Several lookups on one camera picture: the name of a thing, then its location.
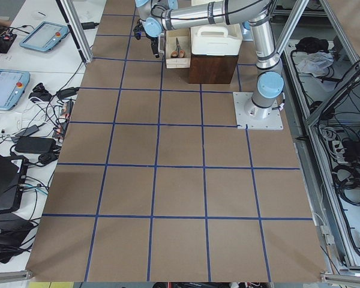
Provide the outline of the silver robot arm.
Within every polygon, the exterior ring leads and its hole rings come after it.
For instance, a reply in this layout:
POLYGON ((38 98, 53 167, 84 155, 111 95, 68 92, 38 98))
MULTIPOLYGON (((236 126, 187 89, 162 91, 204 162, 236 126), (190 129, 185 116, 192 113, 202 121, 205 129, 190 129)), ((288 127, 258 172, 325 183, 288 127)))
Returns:
POLYGON ((159 37, 163 31, 248 22, 257 55, 258 76, 256 90, 244 109, 256 120, 271 114, 284 80, 269 23, 269 1, 211 1, 186 8, 179 8, 177 1, 136 1, 135 5, 140 18, 134 27, 134 36, 139 39, 144 32, 151 41, 154 56, 158 56, 159 37))

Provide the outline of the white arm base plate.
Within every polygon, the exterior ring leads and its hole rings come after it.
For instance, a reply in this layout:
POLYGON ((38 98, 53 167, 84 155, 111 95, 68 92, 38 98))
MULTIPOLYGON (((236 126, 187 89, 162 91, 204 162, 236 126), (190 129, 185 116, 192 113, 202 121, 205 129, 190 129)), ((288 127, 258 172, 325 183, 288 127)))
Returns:
POLYGON ((234 92, 236 126, 245 130, 283 130, 277 100, 269 108, 259 108, 252 102, 252 92, 234 92))

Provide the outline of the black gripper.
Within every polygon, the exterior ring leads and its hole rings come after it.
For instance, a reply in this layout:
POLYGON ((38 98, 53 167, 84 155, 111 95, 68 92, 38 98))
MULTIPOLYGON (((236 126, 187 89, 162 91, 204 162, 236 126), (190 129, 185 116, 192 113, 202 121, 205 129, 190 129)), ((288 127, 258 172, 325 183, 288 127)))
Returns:
POLYGON ((148 33, 145 33, 145 34, 146 34, 146 37, 151 41, 152 54, 155 56, 155 58, 159 58, 160 54, 158 51, 158 42, 159 42, 158 37, 150 36, 148 33))

